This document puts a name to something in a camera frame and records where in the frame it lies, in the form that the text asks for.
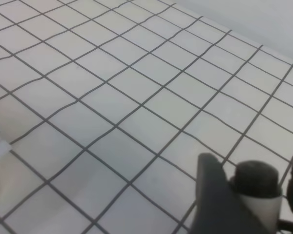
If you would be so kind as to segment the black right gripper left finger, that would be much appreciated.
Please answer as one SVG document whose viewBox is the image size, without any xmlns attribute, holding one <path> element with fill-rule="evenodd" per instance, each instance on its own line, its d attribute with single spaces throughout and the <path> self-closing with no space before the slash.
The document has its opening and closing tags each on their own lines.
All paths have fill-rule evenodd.
<svg viewBox="0 0 293 234">
<path fill-rule="evenodd" d="M 230 179 L 214 155 L 199 155 L 191 234 L 269 234 L 241 201 Z"/>
</svg>

